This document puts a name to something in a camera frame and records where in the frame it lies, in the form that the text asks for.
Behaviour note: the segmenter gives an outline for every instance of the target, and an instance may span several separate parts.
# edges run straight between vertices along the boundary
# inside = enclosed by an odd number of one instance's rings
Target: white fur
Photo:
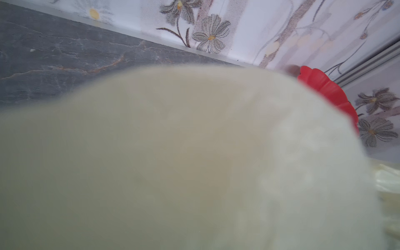
[[[0,152],[0,249],[382,249],[350,121],[267,70],[123,72],[3,113]]]

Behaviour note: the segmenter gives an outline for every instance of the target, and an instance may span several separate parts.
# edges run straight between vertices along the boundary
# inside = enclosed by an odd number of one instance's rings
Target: brown stem pattern
[[[189,28],[186,30],[186,47],[190,48],[190,44],[189,44]]]
[[[318,6],[317,11],[315,12],[314,17],[312,18],[312,22],[315,21],[315,18],[317,17],[317,14],[318,14],[318,12],[320,11],[320,9],[321,9],[322,5],[324,4],[324,2],[325,2],[325,0],[322,0],[322,2],[320,3],[320,5]]]
[[[178,21],[179,21],[179,17],[176,19],[176,29],[178,30],[178,33],[174,32],[170,29],[167,29],[167,28],[157,28],[156,30],[166,30],[169,33],[174,34],[175,36],[179,37],[182,40],[184,46],[190,48],[189,42],[188,42],[188,44],[186,44],[185,40],[183,40],[182,35],[180,34]],[[189,34],[189,28],[186,30],[186,41],[188,41],[188,34]]]
[[[265,55],[260,63],[261,68],[265,68],[276,56],[279,51],[279,48],[282,44],[292,35],[294,29],[296,28],[298,22],[303,18],[305,13],[311,8],[312,4],[316,0],[304,0],[304,2],[299,6],[299,8],[293,13],[292,17],[290,18],[288,25],[282,31],[276,42],[279,42],[278,49],[269,55]]]
[[[376,114],[372,114],[372,115],[369,116],[369,118],[374,119],[374,118],[380,117],[380,118],[386,119],[386,118],[389,118],[391,116],[398,116],[398,115],[400,115],[400,106],[391,108],[391,109],[389,109],[387,111],[382,111],[382,112],[379,112],[379,113],[376,113]]]

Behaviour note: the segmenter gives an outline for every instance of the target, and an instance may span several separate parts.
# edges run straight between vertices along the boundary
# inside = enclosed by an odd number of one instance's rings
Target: floral wallpaper
[[[261,68],[333,80],[400,37],[400,0],[25,0]]]
[[[379,160],[400,162],[400,57],[357,79],[344,91],[359,117],[360,139]]]

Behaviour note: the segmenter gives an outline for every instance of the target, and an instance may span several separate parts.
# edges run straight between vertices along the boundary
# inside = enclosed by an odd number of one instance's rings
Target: plastic bag
[[[371,160],[382,202],[389,249],[400,249],[400,164]]]

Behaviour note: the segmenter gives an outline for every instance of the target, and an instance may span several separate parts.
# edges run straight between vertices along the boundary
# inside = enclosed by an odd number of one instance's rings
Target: red plastic object
[[[351,103],[347,100],[347,96],[336,83],[331,81],[329,77],[321,70],[311,69],[307,66],[300,68],[300,75],[297,77],[299,82],[305,83],[310,88],[324,96],[335,107],[350,116],[353,121],[354,128],[358,133],[358,115]]]

